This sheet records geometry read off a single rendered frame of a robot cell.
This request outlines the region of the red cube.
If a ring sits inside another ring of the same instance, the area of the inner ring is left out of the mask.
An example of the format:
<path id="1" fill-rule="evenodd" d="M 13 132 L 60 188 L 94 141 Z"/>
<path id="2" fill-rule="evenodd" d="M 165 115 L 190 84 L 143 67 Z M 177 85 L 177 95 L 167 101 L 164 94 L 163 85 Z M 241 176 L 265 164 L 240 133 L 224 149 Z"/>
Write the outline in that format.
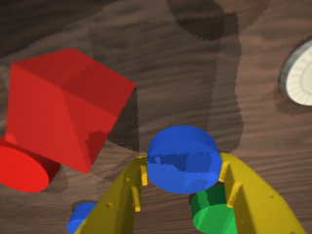
<path id="1" fill-rule="evenodd" d="M 87 175 L 135 86 L 74 48 L 13 62 L 5 140 Z"/>

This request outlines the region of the red disc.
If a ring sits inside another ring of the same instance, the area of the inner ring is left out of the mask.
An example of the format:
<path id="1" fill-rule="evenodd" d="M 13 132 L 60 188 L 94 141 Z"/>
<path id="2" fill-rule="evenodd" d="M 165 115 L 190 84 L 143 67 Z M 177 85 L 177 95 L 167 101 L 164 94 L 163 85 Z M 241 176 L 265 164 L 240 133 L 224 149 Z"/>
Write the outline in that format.
<path id="1" fill-rule="evenodd" d="M 0 137 L 0 182 L 23 192 L 47 188 L 60 170 L 60 163 L 19 147 Z"/>

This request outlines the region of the green disc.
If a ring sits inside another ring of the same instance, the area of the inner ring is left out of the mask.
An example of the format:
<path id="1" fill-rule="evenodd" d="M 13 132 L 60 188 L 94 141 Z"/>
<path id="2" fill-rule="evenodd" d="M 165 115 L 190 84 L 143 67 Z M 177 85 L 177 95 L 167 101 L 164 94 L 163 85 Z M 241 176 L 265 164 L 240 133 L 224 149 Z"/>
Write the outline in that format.
<path id="1" fill-rule="evenodd" d="M 233 208 L 226 204 L 224 186 L 212 186 L 191 199 L 194 226 L 205 234 L 237 234 Z"/>

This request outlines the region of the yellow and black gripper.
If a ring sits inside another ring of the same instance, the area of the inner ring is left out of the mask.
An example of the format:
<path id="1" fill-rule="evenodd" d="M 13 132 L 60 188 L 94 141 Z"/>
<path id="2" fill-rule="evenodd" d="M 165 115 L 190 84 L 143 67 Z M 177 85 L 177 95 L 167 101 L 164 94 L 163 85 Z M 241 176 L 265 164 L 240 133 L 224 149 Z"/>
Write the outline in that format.
<path id="1" fill-rule="evenodd" d="M 285 199 L 248 165 L 219 153 L 218 180 L 227 207 L 233 208 L 237 234 L 307 234 Z M 74 234 L 133 234 L 147 185 L 147 156 L 137 156 L 111 184 Z"/>

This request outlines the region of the blue disc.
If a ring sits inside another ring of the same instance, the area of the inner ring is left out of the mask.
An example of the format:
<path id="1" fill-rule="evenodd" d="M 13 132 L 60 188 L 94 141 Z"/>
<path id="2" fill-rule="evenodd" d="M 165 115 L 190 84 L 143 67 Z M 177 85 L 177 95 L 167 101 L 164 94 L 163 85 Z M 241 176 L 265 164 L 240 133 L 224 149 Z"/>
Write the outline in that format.
<path id="1" fill-rule="evenodd" d="M 66 228 L 70 234 L 74 234 L 75 231 L 79 228 L 88 214 L 95 207 L 96 203 L 85 203 L 77 206 L 68 221 Z"/>
<path id="2" fill-rule="evenodd" d="M 217 181 L 222 165 L 214 139 L 192 126 L 173 126 L 158 133 L 147 152 L 148 178 L 176 194 L 204 191 Z"/>

